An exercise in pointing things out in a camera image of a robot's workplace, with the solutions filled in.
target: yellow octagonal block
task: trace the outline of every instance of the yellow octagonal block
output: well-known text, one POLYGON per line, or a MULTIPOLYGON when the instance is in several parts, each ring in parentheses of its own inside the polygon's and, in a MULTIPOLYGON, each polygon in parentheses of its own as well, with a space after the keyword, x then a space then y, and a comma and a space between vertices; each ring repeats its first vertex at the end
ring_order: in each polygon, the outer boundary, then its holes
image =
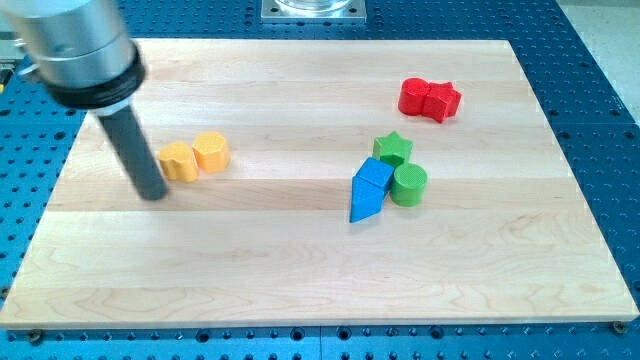
POLYGON ((198 178, 193 151, 183 142, 174 142, 158 152, 160 167, 168 180, 191 182, 198 178))
POLYGON ((227 139, 217 131, 198 135, 193 142, 193 153, 198 166, 208 173, 223 171, 231 158, 227 139))

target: green cylinder block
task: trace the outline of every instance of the green cylinder block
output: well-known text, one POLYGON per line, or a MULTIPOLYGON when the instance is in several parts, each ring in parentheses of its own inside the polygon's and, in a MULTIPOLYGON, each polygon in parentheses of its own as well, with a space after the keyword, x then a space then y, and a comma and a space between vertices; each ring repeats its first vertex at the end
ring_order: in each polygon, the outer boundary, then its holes
POLYGON ((427 172, 416 164, 402 164, 393 173, 391 200, 400 206, 416 206, 422 201, 427 172))

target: metal base plate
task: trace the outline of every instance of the metal base plate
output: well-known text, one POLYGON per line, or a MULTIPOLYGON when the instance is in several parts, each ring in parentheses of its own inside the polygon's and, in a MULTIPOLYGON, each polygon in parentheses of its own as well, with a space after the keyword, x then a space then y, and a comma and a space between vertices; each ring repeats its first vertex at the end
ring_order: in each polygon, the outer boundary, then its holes
POLYGON ((367 20, 365 0, 351 0, 346 6, 333 11, 307 11, 292 8, 276 0, 262 0, 263 24, 275 23, 360 23, 367 20))

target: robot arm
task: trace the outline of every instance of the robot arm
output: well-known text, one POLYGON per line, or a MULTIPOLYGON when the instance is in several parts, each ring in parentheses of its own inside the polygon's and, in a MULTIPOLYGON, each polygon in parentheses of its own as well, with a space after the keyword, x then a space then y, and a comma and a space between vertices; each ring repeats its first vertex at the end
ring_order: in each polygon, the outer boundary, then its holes
POLYGON ((138 194, 157 200, 166 185, 130 108, 145 68, 113 0, 0 0, 40 80, 60 104, 100 120, 138 194))

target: wooden board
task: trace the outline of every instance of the wooden board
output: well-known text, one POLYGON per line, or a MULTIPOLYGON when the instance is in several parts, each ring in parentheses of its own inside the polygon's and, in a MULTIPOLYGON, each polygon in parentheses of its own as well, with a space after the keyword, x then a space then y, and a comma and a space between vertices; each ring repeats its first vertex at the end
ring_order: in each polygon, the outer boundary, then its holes
POLYGON ((222 174, 139 200, 88 118, 1 313, 8 328, 631 320, 636 305, 504 41, 141 40, 154 151, 228 139, 222 174), (454 80, 443 125, 402 80, 454 80), (397 130, 426 201, 349 224, 397 130))

